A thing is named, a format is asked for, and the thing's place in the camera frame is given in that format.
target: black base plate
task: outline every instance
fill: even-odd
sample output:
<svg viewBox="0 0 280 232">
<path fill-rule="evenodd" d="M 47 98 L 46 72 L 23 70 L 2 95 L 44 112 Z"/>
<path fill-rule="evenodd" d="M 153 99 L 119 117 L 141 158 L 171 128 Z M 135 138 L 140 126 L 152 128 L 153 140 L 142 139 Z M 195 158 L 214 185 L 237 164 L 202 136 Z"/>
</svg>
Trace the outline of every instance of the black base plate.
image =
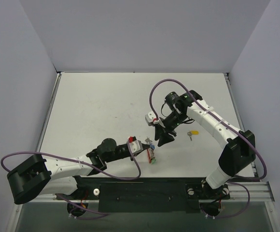
<svg viewBox="0 0 280 232">
<path fill-rule="evenodd" d="M 88 200 L 99 200 L 100 212 L 199 212 L 198 200 L 215 200 L 202 192 L 203 178 L 139 178 L 133 181 L 120 181 L 111 178 L 75 176 L 78 189 L 68 196 L 80 200 L 88 191 Z M 93 194 L 99 189 L 99 196 Z M 189 195 L 187 190 L 194 189 Z"/>
</svg>

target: white table surface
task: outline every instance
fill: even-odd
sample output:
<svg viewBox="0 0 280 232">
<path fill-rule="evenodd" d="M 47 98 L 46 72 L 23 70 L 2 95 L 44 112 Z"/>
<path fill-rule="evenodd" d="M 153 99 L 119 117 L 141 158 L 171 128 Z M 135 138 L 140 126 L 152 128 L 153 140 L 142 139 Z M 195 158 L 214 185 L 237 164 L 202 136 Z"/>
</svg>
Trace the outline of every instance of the white table surface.
<svg viewBox="0 0 280 232">
<path fill-rule="evenodd" d="M 117 144 L 136 136 L 145 143 L 154 138 L 144 115 L 151 109 L 149 94 L 160 80 L 174 78 L 198 92 L 216 112 L 239 127 L 222 73 L 63 73 L 51 111 L 41 151 L 68 158 L 87 154 L 105 138 Z M 163 83 L 153 94 L 153 105 L 160 114 L 164 97 L 172 91 L 184 93 L 176 83 Z M 167 106 L 164 114 L 169 113 Z M 199 131 L 191 142 L 187 132 Z M 149 164 L 146 152 L 137 156 L 142 177 L 206 177 L 218 165 L 222 149 L 196 122 L 180 125 L 175 141 L 157 147 L 156 163 Z M 130 159 L 108 163 L 107 172 L 117 176 L 136 176 Z M 240 175 L 254 176 L 249 165 Z"/>
</svg>

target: screw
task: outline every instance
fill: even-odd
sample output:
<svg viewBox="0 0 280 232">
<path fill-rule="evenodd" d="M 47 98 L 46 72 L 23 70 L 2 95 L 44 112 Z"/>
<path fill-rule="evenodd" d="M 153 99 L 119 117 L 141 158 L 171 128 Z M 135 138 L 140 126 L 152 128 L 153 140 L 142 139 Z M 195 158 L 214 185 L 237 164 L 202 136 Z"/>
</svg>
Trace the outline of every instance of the screw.
<svg viewBox="0 0 280 232">
<path fill-rule="evenodd" d="M 188 193 L 188 195 L 193 195 L 195 192 L 194 192 L 194 190 L 192 188 L 189 188 L 187 190 L 187 193 Z"/>
</svg>

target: white wall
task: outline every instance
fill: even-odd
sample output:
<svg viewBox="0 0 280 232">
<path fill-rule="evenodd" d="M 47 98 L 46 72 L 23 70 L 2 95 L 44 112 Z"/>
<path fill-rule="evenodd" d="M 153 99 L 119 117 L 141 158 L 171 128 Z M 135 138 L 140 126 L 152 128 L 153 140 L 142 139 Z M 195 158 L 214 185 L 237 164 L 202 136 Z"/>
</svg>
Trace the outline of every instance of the white wall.
<svg viewBox="0 0 280 232">
<path fill-rule="evenodd" d="M 230 81 L 244 126 L 267 163 L 280 218 L 280 1 L 270 2 Z"/>
<path fill-rule="evenodd" d="M 59 71 L 228 72 L 269 0 L 20 0 Z"/>
<path fill-rule="evenodd" d="M 56 71 L 18 0 L 0 0 L 0 159 L 33 150 L 41 131 Z M 11 158 L 10 168 L 22 158 Z M 13 198 L 0 167 L 0 232 Z"/>
</svg>

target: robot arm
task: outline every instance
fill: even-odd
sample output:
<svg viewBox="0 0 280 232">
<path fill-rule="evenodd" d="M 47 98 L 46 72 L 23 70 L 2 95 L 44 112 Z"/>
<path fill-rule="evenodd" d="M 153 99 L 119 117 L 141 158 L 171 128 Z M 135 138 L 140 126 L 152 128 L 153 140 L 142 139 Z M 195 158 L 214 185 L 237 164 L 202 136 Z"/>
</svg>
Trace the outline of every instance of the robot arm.
<svg viewBox="0 0 280 232">
<path fill-rule="evenodd" d="M 228 179 L 253 162 L 255 160 L 255 153 L 234 132 L 228 130 L 228 128 L 221 124 L 221 121 L 223 121 L 231 126 L 214 111 L 213 107 L 208 106 L 198 93 L 193 90 L 189 92 L 194 96 L 196 101 L 207 109 L 206 111 L 195 104 L 187 93 L 178 96 L 175 92 L 171 92 L 165 97 L 165 102 L 172 111 L 171 114 L 165 119 L 160 118 L 156 120 L 156 115 L 152 111 L 145 116 L 145 119 L 149 126 L 155 127 L 155 140 L 159 140 L 158 146 L 174 141 L 174 137 L 176 136 L 174 129 L 187 118 L 192 118 L 203 126 L 223 149 L 218 160 L 218 167 L 205 178 L 203 188 L 207 188 L 208 191 L 218 189 Z M 218 118 L 221 118 L 221 121 L 217 121 L 208 114 L 209 111 L 217 115 Z M 249 130 L 243 132 L 238 128 L 231 127 L 247 138 L 251 144 L 255 145 L 255 138 L 252 132 Z"/>
<path fill-rule="evenodd" d="M 150 148 L 135 137 L 129 138 L 129 146 L 134 156 Z M 23 204 L 41 194 L 72 194 L 77 190 L 74 176 L 98 174 L 94 168 L 81 164 L 86 162 L 100 170 L 107 169 L 107 163 L 130 157 L 127 144 L 117 145 L 114 139 L 105 139 L 96 149 L 86 155 L 70 159 L 45 159 L 42 154 L 34 154 L 7 174 L 15 204 Z"/>
</svg>

